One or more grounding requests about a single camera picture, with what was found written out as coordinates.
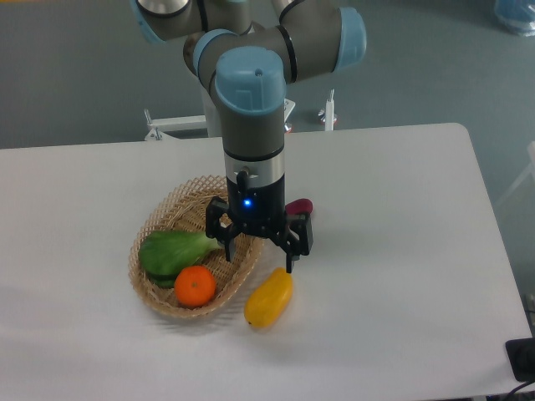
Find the red fruit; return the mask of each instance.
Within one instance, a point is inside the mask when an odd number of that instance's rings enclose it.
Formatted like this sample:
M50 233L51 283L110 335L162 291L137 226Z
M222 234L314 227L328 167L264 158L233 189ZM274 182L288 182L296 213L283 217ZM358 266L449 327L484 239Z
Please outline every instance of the red fruit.
M312 209L312 201L306 198L294 200L286 205L286 212L289 215L300 215L302 213L312 214Z

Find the black cable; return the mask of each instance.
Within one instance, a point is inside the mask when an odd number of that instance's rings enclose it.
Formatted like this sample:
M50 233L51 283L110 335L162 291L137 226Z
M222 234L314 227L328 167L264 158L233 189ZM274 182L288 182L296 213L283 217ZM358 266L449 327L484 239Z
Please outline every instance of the black cable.
M525 383L522 383L521 385L519 385L518 387L515 387L513 390L511 390L511 392L505 396L505 398L503 399L503 401L509 401L510 399L512 399L512 396L518 391L518 390L522 390L524 387L527 387L527 386L530 386L532 384L535 383L535 380L532 380L531 382L525 382Z

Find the light blue joint cover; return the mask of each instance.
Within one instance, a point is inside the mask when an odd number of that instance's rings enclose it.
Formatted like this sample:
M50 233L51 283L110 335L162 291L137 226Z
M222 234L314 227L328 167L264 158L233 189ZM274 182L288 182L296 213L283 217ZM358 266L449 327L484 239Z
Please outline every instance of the light blue joint cover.
M216 91L239 114L270 114L283 105L286 96L283 61L266 48L233 48L217 62Z
M140 25L141 32L143 33L146 41L153 44L165 43L164 40L161 40L160 37L154 33L150 25L145 21L143 14L141 14L141 10L137 5L137 1L130 0L130 6L132 7L132 12L135 15L137 23Z
M206 46L208 46L209 42L221 35L237 36L233 31L228 31L226 29L214 29L213 31L209 31L202 35L199 39L199 42L197 42L195 45L195 48L193 49L193 67L195 68L197 77L199 76L199 60L201 59L202 51Z
M366 27L362 17L352 7L341 7L339 10L342 33L334 71L359 63L366 53Z

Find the gray robot arm segment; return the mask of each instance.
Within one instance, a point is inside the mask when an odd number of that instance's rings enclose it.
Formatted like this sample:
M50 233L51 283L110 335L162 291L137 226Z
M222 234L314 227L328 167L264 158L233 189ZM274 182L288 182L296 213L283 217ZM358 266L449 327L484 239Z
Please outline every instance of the gray robot arm segment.
M252 23L247 0L130 0L130 4L151 42L166 42L219 28L242 34L248 32Z

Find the green vegetable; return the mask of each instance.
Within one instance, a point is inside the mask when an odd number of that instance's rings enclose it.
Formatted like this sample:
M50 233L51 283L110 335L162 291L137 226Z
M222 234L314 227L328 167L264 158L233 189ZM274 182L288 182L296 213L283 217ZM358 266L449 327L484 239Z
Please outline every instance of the green vegetable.
M158 280L157 278L149 276L149 280L154 282L159 288L173 288L175 280Z
M208 238L204 232L153 231L141 244L138 256L150 278L169 282L183 268L195 265L220 248L217 240Z

